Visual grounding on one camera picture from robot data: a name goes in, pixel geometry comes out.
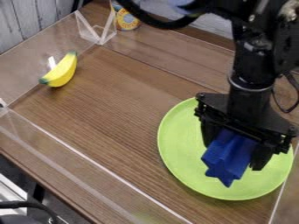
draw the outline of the cable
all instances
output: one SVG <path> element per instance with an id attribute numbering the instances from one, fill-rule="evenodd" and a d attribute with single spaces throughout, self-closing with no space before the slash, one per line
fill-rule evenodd
<path id="1" fill-rule="evenodd" d="M 0 202 L 0 209 L 18 209 L 20 207 L 31 207 L 43 210 L 51 216 L 52 224 L 59 224 L 56 213 L 46 205 L 19 200 Z"/>
<path id="2" fill-rule="evenodd" d="M 175 21 L 165 22 L 154 18 L 147 11 L 141 9 L 141 7 L 131 0 L 118 0 L 123 7 L 130 11 L 130 13 L 141 19 L 142 22 L 154 26 L 155 28 L 165 30 L 177 30 L 193 23 L 199 16 L 197 17 L 183 17 Z"/>
<path id="3" fill-rule="evenodd" d="M 287 78 L 287 80 L 289 80 L 290 84 L 293 85 L 294 89 L 297 90 L 297 102 L 295 102 L 294 106 L 290 107 L 290 108 L 283 108 L 281 106 L 281 104 L 277 100 L 277 92 L 275 92 L 274 89 L 273 89 L 273 96 L 274 96 L 274 99 L 275 99 L 275 104 L 279 107 L 279 109 L 282 110 L 282 112 L 285 112 L 286 114 L 290 114 L 299 105 L 299 83 L 297 82 L 295 77 L 291 74 L 286 75 L 285 77 Z"/>

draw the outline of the lime green plate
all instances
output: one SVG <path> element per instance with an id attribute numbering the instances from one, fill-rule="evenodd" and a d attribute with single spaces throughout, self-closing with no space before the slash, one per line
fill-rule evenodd
<path id="1" fill-rule="evenodd" d="M 271 193 L 286 181 L 294 161 L 294 151 L 274 155 L 263 171 L 247 169 L 242 180 L 227 188 L 217 178 L 205 175 L 202 162 L 206 147 L 202 141 L 199 118 L 194 115 L 195 99 L 177 105 L 167 113 L 159 128 L 161 155 L 173 175 L 198 193 L 222 200 L 251 200 Z"/>

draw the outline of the blue cloth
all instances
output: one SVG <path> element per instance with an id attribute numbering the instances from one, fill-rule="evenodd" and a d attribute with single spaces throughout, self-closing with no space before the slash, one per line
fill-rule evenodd
<path id="1" fill-rule="evenodd" d="M 206 175 L 218 178 L 226 187 L 242 179 L 258 142 L 237 132 L 223 129 L 202 157 L 209 166 Z"/>

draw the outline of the tabletop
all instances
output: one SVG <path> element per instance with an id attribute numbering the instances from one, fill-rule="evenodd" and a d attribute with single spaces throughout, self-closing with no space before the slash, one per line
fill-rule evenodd
<path id="1" fill-rule="evenodd" d="M 98 16 L 99 2 L 85 9 L 91 18 Z M 159 156 L 157 133 L 167 111 L 199 92 L 229 91 L 234 51 L 210 44 L 210 35 L 199 41 L 197 35 L 186 38 L 183 33 L 191 34 L 146 25 L 121 32 L 106 47 L 94 46 L 79 57 L 66 87 L 39 86 L 12 109 L 191 223 L 267 223 L 278 190 L 247 201 L 211 199 L 177 180 Z M 281 82 L 279 96 L 290 102 L 293 92 Z M 297 110 L 285 117 L 298 123 L 298 116 Z M 51 145 L 39 156 L 14 144 L 7 148 L 3 154 L 10 160 L 93 222 L 125 223 L 90 193 L 87 185 L 103 184 L 90 163 Z M 81 179 L 62 175 L 44 164 L 47 158 Z"/>

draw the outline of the yellow banana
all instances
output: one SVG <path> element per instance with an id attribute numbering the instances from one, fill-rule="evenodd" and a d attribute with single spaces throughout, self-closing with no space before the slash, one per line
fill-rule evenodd
<path id="1" fill-rule="evenodd" d="M 69 52 L 58 66 L 40 78 L 40 83 L 58 88 L 66 85 L 77 71 L 78 53 Z"/>

